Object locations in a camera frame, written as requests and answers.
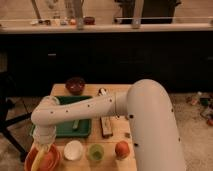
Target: floor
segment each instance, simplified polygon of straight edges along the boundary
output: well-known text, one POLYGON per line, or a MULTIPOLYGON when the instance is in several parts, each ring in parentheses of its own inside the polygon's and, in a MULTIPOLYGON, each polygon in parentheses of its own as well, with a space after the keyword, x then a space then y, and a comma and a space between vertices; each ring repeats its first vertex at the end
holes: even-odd
MULTIPOLYGON (((193 94, 170 94, 174 106, 175 117, 182 140, 182 147, 187 164, 187 171, 212 171, 213 170, 213 127, 206 124, 205 119, 200 116, 204 107, 200 104, 192 106, 186 103, 186 99, 193 94)), ((28 110, 32 111, 41 98, 24 98, 28 110)), ((9 118, 24 113, 25 110, 19 98, 12 99, 16 106, 9 112, 9 118)), ((11 126, 11 133, 23 145, 29 149, 32 137, 29 135, 31 121, 26 120, 11 126)), ((22 171, 23 163, 19 160, 17 150, 0 134, 0 170, 22 171)))

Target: chair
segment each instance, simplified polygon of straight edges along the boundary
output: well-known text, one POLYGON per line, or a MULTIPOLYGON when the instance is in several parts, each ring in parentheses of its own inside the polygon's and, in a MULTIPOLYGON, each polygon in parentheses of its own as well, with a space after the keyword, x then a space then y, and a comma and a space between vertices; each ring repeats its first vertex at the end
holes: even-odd
POLYGON ((10 134, 10 131, 7 129, 7 127, 16 124, 17 122, 30 118, 31 113, 27 111, 26 105, 23 99, 21 98, 27 113, 15 117, 13 119, 7 120, 8 110, 14 107, 13 102, 10 99, 7 99, 8 94, 11 94, 11 92, 14 92, 15 94, 17 94, 17 96, 19 96, 15 82, 12 79, 12 77, 7 72, 0 73, 0 132, 20 152, 20 160, 21 162, 24 162, 27 152, 18 143, 18 141, 10 134))

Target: wooden table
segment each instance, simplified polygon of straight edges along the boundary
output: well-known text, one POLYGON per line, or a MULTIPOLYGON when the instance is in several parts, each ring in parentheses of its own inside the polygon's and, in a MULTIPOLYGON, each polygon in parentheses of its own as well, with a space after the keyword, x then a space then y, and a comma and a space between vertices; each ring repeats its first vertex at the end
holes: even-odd
MULTIPOLYGON (((130 85, 125 84, 87 84, 83 95, 97 96, 100 88, 105 88, 108 93, 127 91, 130 85)), ((54 84, 51 95, 70 96, 64 84, 54 84)), ((61 152, 61 161, 57 171, 136 171, 136 161, 132 146, 132 139, 127 138, 125 133, 130 133, 129 122, 125 117, 111 117, 113 136, 102 138, 100 118, 92 119, 92 130, 88 138, 57 138, 55 144, 61 152), (63 149, 66 143, 71 140, 79 140, 84 146, 84 154, 79 161, 68 161, 63 156, 63 149), (124 160, 117 160, 115 157, 115 144, 125 140, 129 143, 130 155, 124 160), (89 145, 99 143, 104 147, 104 158, 100 163, 92 163, 87 159, 86 152, 89 145)))

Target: bowl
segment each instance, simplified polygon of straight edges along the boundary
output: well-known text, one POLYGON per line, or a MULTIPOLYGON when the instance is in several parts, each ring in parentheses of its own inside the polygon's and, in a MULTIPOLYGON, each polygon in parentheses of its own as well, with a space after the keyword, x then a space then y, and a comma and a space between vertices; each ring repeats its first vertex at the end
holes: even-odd
POLYGON ((78 140, 72 140, 64 147, 64 157, 67 160, 80 160, 83 155, 83 145, 78 140))
POLYGON ((81 77, 72 77, 66 81, 65 87, 71 94, 81 95, 85 87, 85 81, 81 77))
MULTIPOLYGON (((33 161, 37 153, 38 150, 35 147, 28 153, 24 163, 25 171, 31 170, 33 161)), ((60 158, 60 152, 58 151, 57 147, 52 144, 49 152, 44 155, 44 158, 40 163, 38 171, 53 171, 57 167, 60 158)))
POLYGON ((84 24, 85 25, 94 25, 95 18, 94 17, 84 17, 84 24))

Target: black dot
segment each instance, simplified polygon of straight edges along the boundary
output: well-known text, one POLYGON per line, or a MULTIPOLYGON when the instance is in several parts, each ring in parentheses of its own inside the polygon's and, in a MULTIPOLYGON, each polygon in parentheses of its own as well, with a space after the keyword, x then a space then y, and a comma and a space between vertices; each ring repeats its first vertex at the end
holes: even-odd
POLYGON ((133 119, 133 118, 134 118, 134 115, 129 115, 129 118, 130 118, 130 119, 133 119))
POLYGON ((137 144, 137 143, 134 143, 134 146, 135 146, 135 147, 139 147, 139 144, 137 144))

